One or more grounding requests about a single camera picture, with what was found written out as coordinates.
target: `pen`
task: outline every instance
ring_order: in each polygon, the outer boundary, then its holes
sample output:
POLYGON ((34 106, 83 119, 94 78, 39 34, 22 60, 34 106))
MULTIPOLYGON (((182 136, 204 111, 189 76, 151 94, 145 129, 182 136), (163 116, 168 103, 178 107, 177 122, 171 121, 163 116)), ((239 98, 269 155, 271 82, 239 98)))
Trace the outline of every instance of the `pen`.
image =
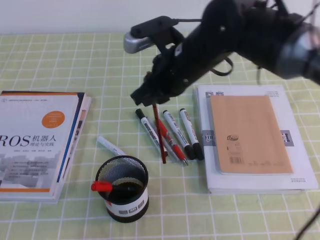
POLYGON ((101 143, 105 148, 113 152, 117 156, 124 156, 127 155, 125 154, 124 151, 122 151, 120 148, 117 146, 113 145, 111 142, 109 142, 107 139, 105 139, 103 136, 98 137, 98 142, 101 143))
MULTIPOLYGON (((161 153, 161 149, 160 149, 160 143, 159 143, 159 138, 156 134, 156 132, 153 130, 153 128, 151 127, 149 121, 147 120, 146 116, 144 115, 144 113, 142 112, 142 110, 139 108, 135 111, 136 115, 139 117, 144 129, 146 130, 146 132, 148 133, 149 137, 151 138, 153 144, 156 146, 156 148, 158 149, 158 151, 161 153)), ((164 155, 167 157, 168 156, 168 152, 166 150, 166 148, 164 147, 164 155)))
POLYGON ((163 116, 165 118, 165 120, 168 122, 168 124, 170 125, 171 129, 173 130, 174 134, 176 135, 176 137, 178 138, 179 142, 181 143, 181 145, 183 146, 186 155, 191 159, 195 159, 195 153, 193 148, 190 146, 190 144, 188 143, 187 139, 184 137, 184 135, 182 134, 180 128, 178 127, 178 125, 176 124, 176 121, 174 120, 174 118, 172 117, 172 115, 170 114, 170 112, 168 112, 167 110, 165 110, 163 112, 163 116))
POLYGON ((205 158, 204 153, 203 153, 201 146, 199 144, 199 141, 197 139, 195 130, 192 128, 192 123, 190 121, 188 112, 184 108, 180 109, 180 116, 181 116, 182 121, 184 123, 186 132, 189 135, 189 138, 190 138, 190 141, 191 141, 196 158, 199 160, 203 160, 205 158))
MULTIPOLYGON (((154 125, 154 123, 152 121, 150 121, 148 117, 146 117, 146 118, 148 119, 151 127, 154 130, 156 130, 156 126, 154 125)), ((169 135, 169 132, 167 131, 166 127, 164 126, 164 124, 162 123, 162 121, 160 119, 159 119, 159 124, 160 124, 160 131, 161 131, 161 135, 162 135, 161 137, 163 139, 163 143, 164 143, 164 146, 166 147, 166 149, 171 153, 171 155, 173 155, 173 157, 176 160, 183 161, 187 166, 189 166, 188 161, 187 161, 184 153, 180 150, 178 145, 175 142, 173 142, 173 139, 169 135), (166 134, 164 133, 163 129, 165 129, 165 131, 167 132, 168 137, 166 139, 168 140, 168 142, 170 143, 172 148, 170 147, 169 143, 167 143, 167 141, 165 141, 166 134)))

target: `book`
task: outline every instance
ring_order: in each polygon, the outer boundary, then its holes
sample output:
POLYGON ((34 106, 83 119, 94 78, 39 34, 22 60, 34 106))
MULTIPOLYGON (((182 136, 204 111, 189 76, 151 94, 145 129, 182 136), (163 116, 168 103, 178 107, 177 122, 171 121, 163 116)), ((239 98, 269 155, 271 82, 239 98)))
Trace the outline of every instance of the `book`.
POLYGON ((269 96, 211 96, 222 174, 292 174, 269 96))
POLYGON ((282 85, 200 85, 196 89, 207 187, 213 194, 297 193, 318 188, 304 142, 282 85), (269 96, 292 174, 221 174, 211 96, 269 96))
POLYGON ((84 93, 2 92, 0 200, 59 199, 90 101, 84 93))

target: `kraft paper notebook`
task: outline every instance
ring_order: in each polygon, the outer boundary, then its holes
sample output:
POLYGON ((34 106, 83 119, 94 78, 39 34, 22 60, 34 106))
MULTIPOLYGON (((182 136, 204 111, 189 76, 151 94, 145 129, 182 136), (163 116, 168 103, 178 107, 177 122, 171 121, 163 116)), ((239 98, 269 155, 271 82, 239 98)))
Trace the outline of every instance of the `kraft paper notebook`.
POLYGON ((223 174, 292 174, 269 96, 211 96, 223 174))

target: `red marker cap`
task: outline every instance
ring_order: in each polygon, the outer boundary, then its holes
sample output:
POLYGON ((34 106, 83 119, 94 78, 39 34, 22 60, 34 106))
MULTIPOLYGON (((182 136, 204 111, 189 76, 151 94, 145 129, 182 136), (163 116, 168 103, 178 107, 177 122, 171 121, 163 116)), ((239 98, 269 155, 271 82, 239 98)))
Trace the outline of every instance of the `red marker cap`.
POLYGON ((91 190, 94 192, 111 192, 112 184, 108 181, 95 181, 91 185, 91 190))

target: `black mesh pen holder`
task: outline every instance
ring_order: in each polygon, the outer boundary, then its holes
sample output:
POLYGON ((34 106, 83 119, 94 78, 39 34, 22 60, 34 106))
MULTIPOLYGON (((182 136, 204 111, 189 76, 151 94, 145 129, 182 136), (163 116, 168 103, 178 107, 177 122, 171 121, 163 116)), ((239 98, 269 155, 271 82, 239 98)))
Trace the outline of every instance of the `black mesh pen holder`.
POLYGON ((109 215, 118 222, 131 223, 141 218, 149 207, 148 170, 133 156, 116 156, 98 170, 96 181, 107 181, 113 186, 131 189, 98 192, 104 198, 109 215))

